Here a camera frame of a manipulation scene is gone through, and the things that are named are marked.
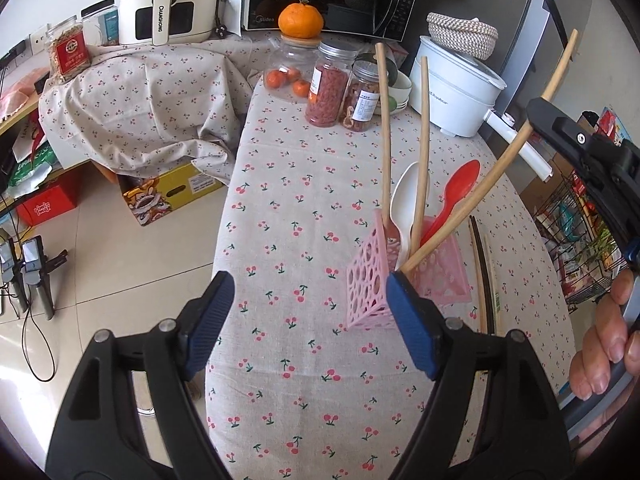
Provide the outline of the person's right hand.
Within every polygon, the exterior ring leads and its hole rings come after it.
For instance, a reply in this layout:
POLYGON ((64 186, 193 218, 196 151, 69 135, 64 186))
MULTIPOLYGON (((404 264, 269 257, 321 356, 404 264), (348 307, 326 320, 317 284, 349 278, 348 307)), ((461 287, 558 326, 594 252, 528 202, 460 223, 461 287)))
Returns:
POLYGON ((623 270, 596 307, 594 324, 582 338, 582 350, 570 362, 570 388, 580 400, 605 393, 612 365, 623 363, 631 376, 639 376, 639 333, 631 333, 622 307, 634 288, 634 274, 623 270))

